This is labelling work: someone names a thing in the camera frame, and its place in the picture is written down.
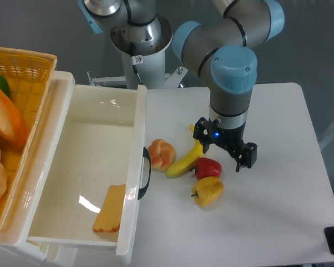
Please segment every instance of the wicker basket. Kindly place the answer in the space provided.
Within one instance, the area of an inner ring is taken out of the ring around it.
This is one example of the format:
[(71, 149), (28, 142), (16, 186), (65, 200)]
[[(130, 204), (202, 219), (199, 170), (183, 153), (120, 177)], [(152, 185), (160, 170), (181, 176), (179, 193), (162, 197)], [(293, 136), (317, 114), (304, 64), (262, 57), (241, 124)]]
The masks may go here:
[(0, 47), (0, 74), (9, 83), (11, 101), (31, 126), (23, 150), (16, 150), (0, 139), (1, 163), (7, 174), (7, 190), (0, 199), (0, 227), (17, 188), (56, 63), (54, 55)]

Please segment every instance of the carrot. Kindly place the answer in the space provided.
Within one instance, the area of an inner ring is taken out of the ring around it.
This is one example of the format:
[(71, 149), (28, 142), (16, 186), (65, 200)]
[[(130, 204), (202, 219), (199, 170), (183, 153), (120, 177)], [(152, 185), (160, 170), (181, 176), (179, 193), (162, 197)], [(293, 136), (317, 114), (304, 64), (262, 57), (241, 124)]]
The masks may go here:
[(0, 136), (18, 149), (24, 148), (30, 128), (11, 100), (0, 90)]

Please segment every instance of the gray floor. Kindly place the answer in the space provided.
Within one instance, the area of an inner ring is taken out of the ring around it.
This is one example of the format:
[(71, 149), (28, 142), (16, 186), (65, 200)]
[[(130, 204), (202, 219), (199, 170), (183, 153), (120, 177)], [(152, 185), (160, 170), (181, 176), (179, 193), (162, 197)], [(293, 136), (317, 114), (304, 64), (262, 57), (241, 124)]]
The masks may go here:
[[(76, 2), (0, 0), (0, 46), (53, 53), (58, 56), (56, 69), (72, 72), (81, 84), (88, 83), (87, 70), (93, 77), (122, 76), (120, 55), (110, 35), (94, 35)], [(301, 85), (320, 137), (334, 119), (334, 0), (279, 3), (286, 25), (279, 36), (254, 48), (259, 62), (257, 83)], [(173, 31), (185, 21), (211, 25), (221, 19), (210, 0), (158, 0), (158, 11)], [(168, 48), (166, 72), (179, 65)], [(188, 74), (186, 85), (202, 84)], [(334, 141), (324, 149), (323, 158), (334, 190)]]

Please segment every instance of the drawer handle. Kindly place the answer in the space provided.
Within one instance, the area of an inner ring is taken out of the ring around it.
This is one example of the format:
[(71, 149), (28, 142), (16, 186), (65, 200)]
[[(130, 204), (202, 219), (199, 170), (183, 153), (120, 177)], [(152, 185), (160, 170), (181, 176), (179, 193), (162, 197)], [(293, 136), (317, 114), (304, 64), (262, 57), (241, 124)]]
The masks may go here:
[(137, 198), (138, 200), (142, 199), (143, 196), (145, 195), (147, 188), (149, 187), (150, 178), (151, 178), (151, 158), (150, 158), (150, 154), (146, 147), (144, 147), (143, 157), (149, 161), (149, 179), (147, 180), (146, 185), (143, 188), (139, 189), (139, 196)]

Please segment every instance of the blue joint cap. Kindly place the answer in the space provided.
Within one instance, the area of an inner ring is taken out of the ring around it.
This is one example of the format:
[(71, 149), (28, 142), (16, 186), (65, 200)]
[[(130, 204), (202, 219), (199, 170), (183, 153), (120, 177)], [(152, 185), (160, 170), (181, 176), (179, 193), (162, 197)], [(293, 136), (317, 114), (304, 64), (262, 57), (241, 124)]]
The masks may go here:
[(271, 26), (267, 40), (279, 34), (284, 26), (284, 12), (281, 5), (275, 0), (264, 0), (271, 15)]
[(234, 44), (218, 49), (210, 67), (215, 83), (221, 89), (235, 95), (252, 89), (256, 83), (256, 70), (255, 53), (248, 47)]
[(179, 58), (179, 60), (182, 60), (182, 52), (184, 43), (187, 40), (189, 34), (194, 30), (195, 27), (201, 25), (199, 22), (196, 21), (187, 21), (183, 23), (179, 28), (176, 30), (176, 32), (173, 35), (172, 38), (172, 50), (176, 54), (176, 56)]
[(103, 31), (101, 30), (101, 28), (98, 27), (98, 25), (94, 22), (94, 20), (90, 16), (89, 12), (85, 8), (85, 6), (83, 4), (83, 0), (78, 0), (78, 6), (79, 6), (80, 10), (82, 11), (82, 13), (83, 13), (85, 19), (87, 20), (87, 22), (88, 22), (91, 30), (93, 31), (93, 33), (95, 33), (95, 34), (102, 33)]

